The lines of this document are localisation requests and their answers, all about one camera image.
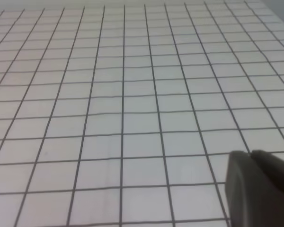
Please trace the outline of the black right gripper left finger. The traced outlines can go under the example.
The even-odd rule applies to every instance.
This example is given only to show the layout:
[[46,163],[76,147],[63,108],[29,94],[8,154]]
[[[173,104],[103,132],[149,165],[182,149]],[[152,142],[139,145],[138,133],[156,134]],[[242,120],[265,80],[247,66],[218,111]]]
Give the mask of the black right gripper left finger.
[[225,194],[233,227],[259,227],[257,214],[257,180],[260,168],[243,151],[233,151],[229,155],[226,174]]

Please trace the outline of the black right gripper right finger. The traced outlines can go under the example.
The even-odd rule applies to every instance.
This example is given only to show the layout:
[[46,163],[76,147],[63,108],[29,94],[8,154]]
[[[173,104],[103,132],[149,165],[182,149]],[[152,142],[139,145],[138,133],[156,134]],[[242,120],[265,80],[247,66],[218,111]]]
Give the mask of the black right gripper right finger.
[[252,151],[251,157],[272,187],[270,192],[266,190],[265,217],[272,227],[284,227],[284,160],[263,150]]

